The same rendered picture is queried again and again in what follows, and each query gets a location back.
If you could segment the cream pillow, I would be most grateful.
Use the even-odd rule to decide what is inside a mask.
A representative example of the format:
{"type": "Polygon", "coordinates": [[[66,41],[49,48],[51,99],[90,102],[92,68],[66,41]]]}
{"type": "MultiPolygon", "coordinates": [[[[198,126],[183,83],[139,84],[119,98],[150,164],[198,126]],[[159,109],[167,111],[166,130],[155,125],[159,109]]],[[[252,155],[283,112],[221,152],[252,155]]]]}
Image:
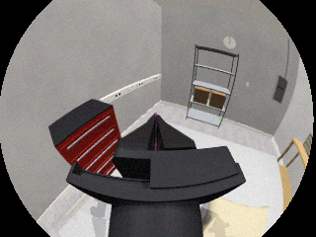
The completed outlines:
{"type": "Polygon", "coordinates": [[[204,237],[262,237],[268,222],[269,206],[237,204],[218,197],[209,202],[202,219],[204,237]]]}

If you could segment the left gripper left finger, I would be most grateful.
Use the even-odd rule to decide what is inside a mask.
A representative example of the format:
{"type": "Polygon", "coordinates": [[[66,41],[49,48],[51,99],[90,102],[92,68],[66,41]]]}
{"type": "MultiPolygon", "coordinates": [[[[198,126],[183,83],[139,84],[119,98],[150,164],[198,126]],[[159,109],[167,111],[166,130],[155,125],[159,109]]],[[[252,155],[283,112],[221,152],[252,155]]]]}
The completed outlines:
{"type": "MultiPolygon", "coordinates": [[[[154,150],[155,146],[155,115],[151,116],[148,122],[131,131],[122,139],[118,140],[116,149],[147,149],[154,150]],[[153,145],[151,145],[151,135],[153,137],[153,145]]],[[[115,150],[116,150],[115,149],[115,150]]]]}

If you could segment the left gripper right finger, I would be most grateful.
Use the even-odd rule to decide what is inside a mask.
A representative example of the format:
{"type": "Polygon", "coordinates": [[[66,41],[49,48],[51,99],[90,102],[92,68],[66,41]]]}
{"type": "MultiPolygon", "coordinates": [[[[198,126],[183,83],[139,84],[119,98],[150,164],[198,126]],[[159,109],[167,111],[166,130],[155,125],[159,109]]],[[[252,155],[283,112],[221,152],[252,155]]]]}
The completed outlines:
{"type": "Polygon", "coordinates": [[[187,137],[157,115],[157,146],[158,150],[191,150],[197,149],[192,138],[187,137]],[[159,147],[159,134],[161,134],[161,147],[159,147]]]}

